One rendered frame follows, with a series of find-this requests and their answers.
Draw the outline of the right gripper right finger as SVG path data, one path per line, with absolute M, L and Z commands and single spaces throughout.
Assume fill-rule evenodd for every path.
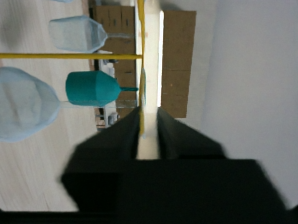
M 161 159 L 234 159 L 226 143 L 158 106 Z

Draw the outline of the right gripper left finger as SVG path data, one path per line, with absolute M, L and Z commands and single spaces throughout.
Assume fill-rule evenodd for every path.
M 64 158 L 112 157 L 136 159 L 139 130 L 138 106 L 118 120 L 70 145 Z

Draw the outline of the yellow wire glass rack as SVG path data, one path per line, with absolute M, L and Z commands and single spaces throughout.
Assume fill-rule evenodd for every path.
M 144 68 L 144 0 L 137 1 L 137 16 L 141 24 L 142 54 L 92 54 L 92 53 L 0 53 L 0 59 L 141 59 Z M 138 88 L 139 134 L 141 135 L 141 69 Z

